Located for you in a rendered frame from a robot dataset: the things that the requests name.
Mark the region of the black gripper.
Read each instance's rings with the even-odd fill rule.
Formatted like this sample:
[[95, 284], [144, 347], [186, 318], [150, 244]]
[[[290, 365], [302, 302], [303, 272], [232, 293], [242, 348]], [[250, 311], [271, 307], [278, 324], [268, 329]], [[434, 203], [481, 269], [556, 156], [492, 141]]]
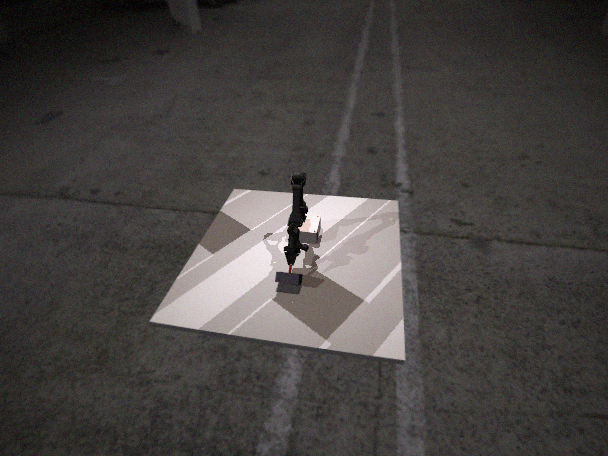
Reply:
[[[298, 248], [298, 250], [296, 249], [296, 244], [297, 244], [298, 240], [299, 240], [299, 238], [289, 237], [288, 246], [284, 247], [283, 251], [287, 251], [284, 253], [285, 253], [288, 265], [290, 265], [292, 263], [292, 266], [293, 266], [295, 263], [296, 257], [298, 255], [300, 255], [300, 253], [301, 253], [301, 250], [299, 250], [299, 248]], [[297, 254], [297, 253], [299, 253], [299, 254]]]

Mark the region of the grey metal panel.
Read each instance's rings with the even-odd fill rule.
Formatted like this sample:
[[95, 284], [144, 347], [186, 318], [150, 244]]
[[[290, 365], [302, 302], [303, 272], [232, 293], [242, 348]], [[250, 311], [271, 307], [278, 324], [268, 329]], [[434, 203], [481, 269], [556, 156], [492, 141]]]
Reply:
[[276, 272], [275, 282], [278, 282], [276, 292], [299, 294], [303, 274]]

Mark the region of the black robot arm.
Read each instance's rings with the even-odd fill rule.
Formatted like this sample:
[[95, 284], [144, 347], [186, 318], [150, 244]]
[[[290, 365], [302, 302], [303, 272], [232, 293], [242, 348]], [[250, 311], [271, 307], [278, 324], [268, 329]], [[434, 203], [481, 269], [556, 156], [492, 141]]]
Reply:
[[[291, 174], [291, 184], [293, 191], [293, 204], [292, 204], [292, 213], [288, 219], [287, 233], [289, 237], [299, 238], [299, 228], [305, 222], [306, 217], [305, 214], [308, 213], [308, 207], [306, 206], [306, 202], [303, 200], [303, 186], [306, 184], [306, 174], [305, 172], [293, 172]], [[300, 241], [297, 241], [296, 249], [304, 250], [307, 252], [309, 246], [307, 244], [302, 244]]]

